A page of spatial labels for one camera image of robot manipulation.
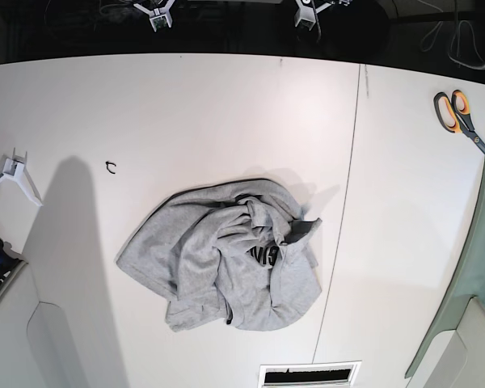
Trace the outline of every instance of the black cable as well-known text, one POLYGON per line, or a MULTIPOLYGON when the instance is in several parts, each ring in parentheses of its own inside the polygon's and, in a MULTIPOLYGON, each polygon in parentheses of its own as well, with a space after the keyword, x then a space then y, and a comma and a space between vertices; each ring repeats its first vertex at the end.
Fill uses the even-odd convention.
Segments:
POLYGON ((395 2, 395 0, 391 0, 391 2, 394 4, 394 7, 395 7, 395 14, 396 14, 396 19, 399 18, 399 9, 397 8, 397 3, 395 2))
POLYGON ((322 28, 320 27, 320 21, 318 19, 318 14, 316 13, 314 0, 310 0, 310 5, 313 7, 314 19, 316 20, 316 27, 318 28, 318 39, 316 40, 316 43, 320 43, 320 40, 322 39, 322 28))

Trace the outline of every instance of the gray sweatshirt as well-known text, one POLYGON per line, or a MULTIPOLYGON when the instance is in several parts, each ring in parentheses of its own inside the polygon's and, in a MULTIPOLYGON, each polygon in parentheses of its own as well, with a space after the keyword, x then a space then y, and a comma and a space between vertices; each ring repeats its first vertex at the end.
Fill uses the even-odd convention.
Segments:
POLYGON ((174 195, 142 225, 117 265, 169 301, 181 331, 218 318, 244 330, 297 321, 321 292, 302 220, 287 190, 266 179, 174 195))

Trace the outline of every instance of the white table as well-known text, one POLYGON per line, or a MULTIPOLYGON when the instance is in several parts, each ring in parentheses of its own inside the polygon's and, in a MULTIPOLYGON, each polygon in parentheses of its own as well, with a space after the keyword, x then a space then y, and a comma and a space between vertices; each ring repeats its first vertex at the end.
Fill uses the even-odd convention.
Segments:
POLYGON ((432 97, 466 92, 485 141, 485 86, 366 67, 196 54, 0 66, 0 158, 27 151, 45 202, 36 214, 4 184, 0 235, 67 314, 90 387, 243 388, 261 364, 312 361, 363 361, 357 386, 407 384, 483 165, 439 127, 432 97), (172 333, 165 300, 115 265, 122 246, 174 192, 258 176, 323 219, 321 297, 280 331, 172 333))

